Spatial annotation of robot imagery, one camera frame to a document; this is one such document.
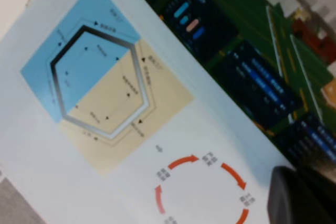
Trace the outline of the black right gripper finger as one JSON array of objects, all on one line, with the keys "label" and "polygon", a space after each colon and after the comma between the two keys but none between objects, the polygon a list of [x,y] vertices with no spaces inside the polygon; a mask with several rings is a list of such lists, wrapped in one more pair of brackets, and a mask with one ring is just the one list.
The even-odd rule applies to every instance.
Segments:
[{"label": "black right gripper finger", "polygon": [[335,182],[311,168],[276,166],[267,212],[270,223],[335,223]]}]

